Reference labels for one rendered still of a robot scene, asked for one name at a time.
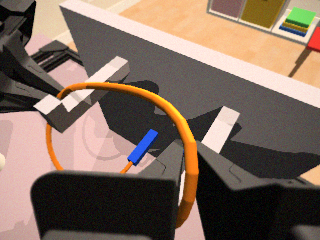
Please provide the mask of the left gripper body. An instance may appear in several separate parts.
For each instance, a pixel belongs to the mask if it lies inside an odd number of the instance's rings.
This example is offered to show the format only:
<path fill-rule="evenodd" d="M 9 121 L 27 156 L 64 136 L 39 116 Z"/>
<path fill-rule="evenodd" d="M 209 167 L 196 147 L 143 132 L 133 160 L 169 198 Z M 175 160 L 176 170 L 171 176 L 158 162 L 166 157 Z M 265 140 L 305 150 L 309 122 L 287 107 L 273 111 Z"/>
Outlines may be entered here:
<path fill-rule="evenodd" d="M 0 0 L 0 71 L 2 72 L 3 43 L 18 29 L 23 34 L 23 46 L 31 39 L 35 10 L 35 0 Z M 25 15 L 25 16 L 11 16 Z M 5 24 L 4 24 L 4 23 Z M 9 35 L 9 36 L 8 36 Z"/>

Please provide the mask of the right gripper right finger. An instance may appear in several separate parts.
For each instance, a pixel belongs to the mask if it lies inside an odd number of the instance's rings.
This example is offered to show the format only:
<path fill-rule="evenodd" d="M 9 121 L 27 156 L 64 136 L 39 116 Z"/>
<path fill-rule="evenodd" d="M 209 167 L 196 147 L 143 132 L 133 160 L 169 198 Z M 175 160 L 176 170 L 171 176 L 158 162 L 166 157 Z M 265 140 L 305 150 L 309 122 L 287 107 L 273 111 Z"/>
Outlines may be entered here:
<path fill-rule="evenodd" d="M 285 240 L 294 226 L 320 227 L 320 185 L 267 184 L 195 141 L 205 240 Z"/>

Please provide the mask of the cream cylinder with white top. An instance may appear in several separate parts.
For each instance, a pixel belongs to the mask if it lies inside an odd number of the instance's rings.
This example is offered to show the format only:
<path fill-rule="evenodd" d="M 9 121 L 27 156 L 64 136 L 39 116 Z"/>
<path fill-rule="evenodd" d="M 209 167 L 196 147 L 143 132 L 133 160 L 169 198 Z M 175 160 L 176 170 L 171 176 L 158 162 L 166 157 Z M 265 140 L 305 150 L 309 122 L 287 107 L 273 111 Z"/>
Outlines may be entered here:
<path fill-rule="evenodd" d="M 2 154 L 0 154 L 0 172 L 3 169 L 4 165 L 5 165 L 5 157 Z"/>

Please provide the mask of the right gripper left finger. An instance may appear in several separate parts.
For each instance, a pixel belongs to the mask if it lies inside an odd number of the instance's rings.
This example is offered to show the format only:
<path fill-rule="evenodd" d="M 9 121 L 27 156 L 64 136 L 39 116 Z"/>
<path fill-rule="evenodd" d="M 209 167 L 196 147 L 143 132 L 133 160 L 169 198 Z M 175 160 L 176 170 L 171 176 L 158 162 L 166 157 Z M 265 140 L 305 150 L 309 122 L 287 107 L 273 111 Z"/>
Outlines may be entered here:
<path fill-rule="evenodd" d="M 49 230 L 174 240 L 183 153 L 182 141 L 175 139 L 137 174 L 54 170 L 41 175 L 30 189 L 40 240 Z"/>

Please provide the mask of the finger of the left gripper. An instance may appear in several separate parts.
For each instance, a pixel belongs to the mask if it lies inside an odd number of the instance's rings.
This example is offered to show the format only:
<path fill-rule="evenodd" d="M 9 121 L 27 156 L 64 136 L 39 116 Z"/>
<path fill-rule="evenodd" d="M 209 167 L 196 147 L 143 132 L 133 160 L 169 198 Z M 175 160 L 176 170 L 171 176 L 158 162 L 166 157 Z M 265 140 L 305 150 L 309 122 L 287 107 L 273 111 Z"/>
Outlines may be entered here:
<path fill-rule="evenodd" d="M 18 29 L 3 43 L 2 72 L 14 81 L 55 97 L 65 89 L 28 55 Z"/>
<path fill-rule="evenodd" d="M 0 114 L 37 111 L 33 106 L 48 95 L 14 81 L 0 71 Z"/>

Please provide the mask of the orange patch cord with blue plug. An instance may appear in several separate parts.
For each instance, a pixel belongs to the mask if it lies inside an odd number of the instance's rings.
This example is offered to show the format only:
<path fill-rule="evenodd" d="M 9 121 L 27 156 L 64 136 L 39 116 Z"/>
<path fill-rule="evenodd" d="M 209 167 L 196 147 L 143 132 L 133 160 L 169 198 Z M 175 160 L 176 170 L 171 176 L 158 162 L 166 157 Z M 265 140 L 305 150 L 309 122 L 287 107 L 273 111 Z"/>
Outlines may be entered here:
<path fill-rule="evenodd" d="M 141 88 L 123 85 L 123 84 L 103 83 L 103 82 L 78 83 L 78 84 L 74 84 L 66 87 L 57 95 L 57 97 L 60 99 L 63 99 L 66 95 L 68 95 L 71 92 L 74 92 L 77 90 L 86 90 L 86 89 L 120 92 L 120 93 L 125 93 L 125 94 L 129 94 L 129 95 L 144 99 L 154 104 L 160 110 L 162 110 L 173 122 L 173 124 L 176 126 L 179 136 L 181 138 L 181 141 L 184 145 L 184 160 L 185 160 L 185 178 L 184 178 L 183 196 L 177 212 L 176 229 L 181 227 L 182 224 L 189 217 L 191 209 L 193 207 L 195 197 L 196 197 L 197 181 L 198 181 L 198 174 L 199 174 L 196 141 L 190 131 L 190 128 L 185 118 L 175 109 L 175 107 L 172 104 L 170 104 L 160 96 Z M 52 127 L 47 123 L 46 124 L 46 144 L 47 144 L 48 153 L 55 168 L 57 170 L 63 170 L 63 168 L 60 166 L 59 162 L 57 161 L 53 151 L 51 131 L 52 131 Z"/>

